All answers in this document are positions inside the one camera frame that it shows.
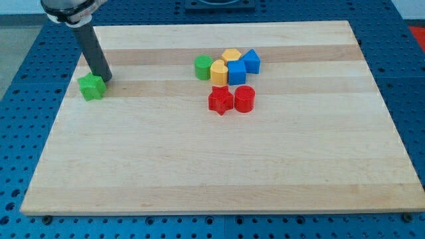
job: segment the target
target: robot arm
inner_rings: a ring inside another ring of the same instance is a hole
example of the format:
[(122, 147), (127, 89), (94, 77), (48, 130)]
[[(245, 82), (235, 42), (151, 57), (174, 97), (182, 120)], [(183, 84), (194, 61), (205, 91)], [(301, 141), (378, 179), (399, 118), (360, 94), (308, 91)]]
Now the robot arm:
[(93, 75), (101, 76), (105, 82), (112, 78), (112, 73), (90, 22), (92, 13), (106, 1), (41, 0), (41, 5), (50, 20), (55, 23), (66, 23), (72, 28)]

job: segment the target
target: blue perforated table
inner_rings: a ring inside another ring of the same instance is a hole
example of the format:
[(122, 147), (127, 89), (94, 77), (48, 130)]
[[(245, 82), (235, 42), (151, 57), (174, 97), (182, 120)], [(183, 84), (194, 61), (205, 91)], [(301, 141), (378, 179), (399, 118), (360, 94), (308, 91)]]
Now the blue perforated table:
[[(425, 55), (389, 0), (258, 0), (254, 12), (186, 13), (184, 4), (111, 0), (94, 24), (348, 20), (425, 184)], [(49, 225), (22, 215), (19, 207), (79, 56), (70, 29), (46, 23), (0, 102), (0, 238), (425, 238), (425, 213), (54, 217)]]

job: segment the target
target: green flower-shaped block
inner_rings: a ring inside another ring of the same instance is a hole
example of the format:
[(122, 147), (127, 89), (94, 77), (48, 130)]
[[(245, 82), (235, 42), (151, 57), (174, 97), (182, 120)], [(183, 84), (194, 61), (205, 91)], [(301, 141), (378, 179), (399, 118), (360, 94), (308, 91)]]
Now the green flower-shaped block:
[(93, 99), (100, 100), (106, 91), (106, 85), (102, 80), (102, 77), (94, 76), (92, 73), (79, 78), (78, 83), (80, 84), (81, 94), (84, 96), (86, 101)]

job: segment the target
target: yellow pentagon block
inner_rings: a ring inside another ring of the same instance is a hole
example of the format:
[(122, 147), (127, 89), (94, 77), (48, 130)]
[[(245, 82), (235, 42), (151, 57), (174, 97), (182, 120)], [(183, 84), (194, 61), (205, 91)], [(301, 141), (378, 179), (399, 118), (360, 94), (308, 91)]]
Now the yellow pentagon block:
[(228, 69), (223, 60), (216, 60), (210, 68), (211, 82), (216, 85), (227, 85)]
[(227, 65), (229, 60), (239, 60), (242, 54), (237, 49), (226, 49), (221, 58), (224, 60), (224, 63)]

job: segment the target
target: blue cube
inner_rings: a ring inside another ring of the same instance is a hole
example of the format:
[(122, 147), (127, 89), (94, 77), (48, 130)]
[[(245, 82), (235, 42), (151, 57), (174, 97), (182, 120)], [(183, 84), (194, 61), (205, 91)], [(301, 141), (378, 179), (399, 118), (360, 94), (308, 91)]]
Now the blue cube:
[(260, 57), (254, 49), (249, 50), (241, 60), (244, 61), (246, 73), (259, 74), (260, 73)]
[(231, 60), (227, 62), (228, 85), (245, 84), (246, 69), (243, 60)]

